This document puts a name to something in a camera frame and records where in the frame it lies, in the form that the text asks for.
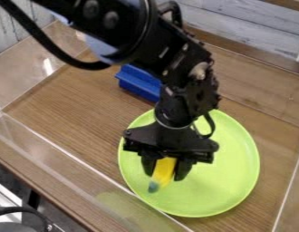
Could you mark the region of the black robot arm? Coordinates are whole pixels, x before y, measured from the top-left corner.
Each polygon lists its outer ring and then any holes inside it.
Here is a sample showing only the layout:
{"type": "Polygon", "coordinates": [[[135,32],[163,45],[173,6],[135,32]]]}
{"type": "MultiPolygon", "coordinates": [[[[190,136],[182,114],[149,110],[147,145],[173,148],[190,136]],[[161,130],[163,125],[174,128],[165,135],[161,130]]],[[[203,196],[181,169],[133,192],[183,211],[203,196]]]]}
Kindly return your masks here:
{"type": "Polygon", "coordinates": [[[154,121],[123,131],[123,150],[141,157],[147,175],[159,160],[173,158],[174,180],[182,180],[195,163],[214,161],[218,144],[193,124],[203,118],[214,126],[209,112],[217,108],[221,96],[211,54],[183,29],[177,2],[158,5],[155,0],[31,1],[83,33],[97,55],[90,63],[68,56],[14,2],[0,0],[2,9],[62,62],[91,71],[129,63],[161,80],[154,121]]]}

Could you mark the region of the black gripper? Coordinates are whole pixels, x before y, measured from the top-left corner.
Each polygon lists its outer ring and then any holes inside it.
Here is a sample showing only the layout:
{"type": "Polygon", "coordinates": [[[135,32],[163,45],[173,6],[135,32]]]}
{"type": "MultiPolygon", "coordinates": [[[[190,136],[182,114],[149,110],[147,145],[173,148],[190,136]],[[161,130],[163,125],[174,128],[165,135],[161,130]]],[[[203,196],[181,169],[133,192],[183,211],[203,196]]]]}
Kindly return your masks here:
{"type": "Polygon", "coordinates": [[[181,181],[187,176],[194,162],[214,161],[218,145],[191,127],[173,130],[153,122],[123,131],[123,150],[141,157],[142,169],[149,177],[157,160],[175,158],[174,181],[181,181]]]}

